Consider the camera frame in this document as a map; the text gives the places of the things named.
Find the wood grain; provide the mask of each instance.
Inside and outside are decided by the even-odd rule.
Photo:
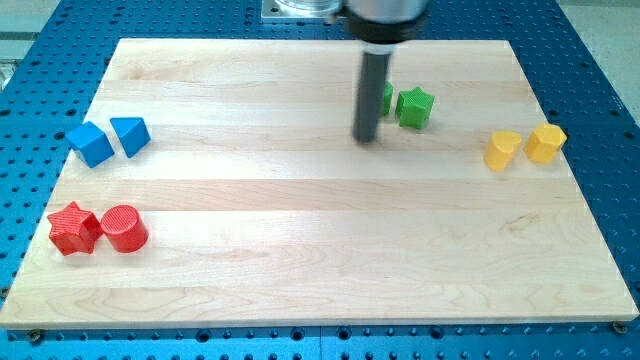
[[[359,45],[120,42],[86,119],[116,155],[73,154],[45,215],[140,209],[150,241],[62,257],[42,221],[0,324],[162,328],[630,320],[638,311],[560,154],[501,174],[494,130],[544,115],[508,43],[418,41],[396,89],[437,96],[422,131],[350,136]],[[127,159],[108,120],[143,116]]]

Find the plastic block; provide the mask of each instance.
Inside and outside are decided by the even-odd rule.
[[[64,256],[78,251],[93,253],[95,242],[102,235],[96,216],[91,211],[80,209],[75,202],[47,216],[47,219],[51,223],[49,239]]]
[[[93,168],[113,155],[113,148],[104,131],[87,121],[66,134],[76,155]]]
[[[120,139],[128,158],[132,158],[151,140],[144,119],[139,117],[113,118],[111,125]]]
[[[113,248],[121,253],[140,249],[149,237],[138,210],[130,205],[118,205],[107,210],[100,225]]]
[[[422,129],[427,125],[435,96],[425,93],[420,87],[411,91],[400,91],[396,104],[396,115],[400,126]]]
[[[494,132],[484,152],[484,163],[493,171],[503,171],[518,151],[520,143],[522,137],[516,132]]]
[[[543,123],[533,130],[524,152],[529,160],[548,164],[553,161],[562,144],[567,141],[567,135],[557,125]]]
[[[384,102],[382,107],[382,116],[389,115],[389,110],[391,110],[391,97],[393,96],[393,85],[387,81],[384,85]]]

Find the mounting hole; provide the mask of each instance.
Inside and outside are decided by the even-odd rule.
[[[440,326],[432,326],[429,330],[429,335],[431,335],[431,337],[436,340],[442,339],[442,337],[444,336],[444,331]]]
[[[616,334],[626,334],[627,331],[629,331],[629,329],[627,328],[627,325],[621,321],[614,321],[611,323],[611,330],[613,330],[614,333]]]
[[[300,341],[304,339],[304,330],[302,328],[293,328],[291,330],[291,340]]]
[[[27,341],[34,345],[40,344],[42,340],[44,340],[44,330],[42,329],[29,330],[27,333]]]
[[[203,343],[209,341],[211,332],[209,330],[198,330],[196,333],[196,341]]]
[[[349,340],[351,338],[351,329],[346,326],[341,326],[338,328],[338,339],[340,340]]]

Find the green star-shaped block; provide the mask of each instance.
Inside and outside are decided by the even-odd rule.
[[[382,107],[382,116],[389,115],[391,109],[391,97],[393,96],[393,85],[387,81],[384,85],[384,104]]]
[[[424,92],[420,87],[411,91],[400,91],[396,104],[396,115],[400,126],[422,129],[429,120],[435,96]]]

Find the blue cube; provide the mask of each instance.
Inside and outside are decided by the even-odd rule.
[[[111,125],[120,139],[128,158],[133,157],[151,140],[144,119],[139,117],[113,118]]]
[[[107,135],[91,121],[67,132],[66,137],[76,155],[90,168],[113,155]]]

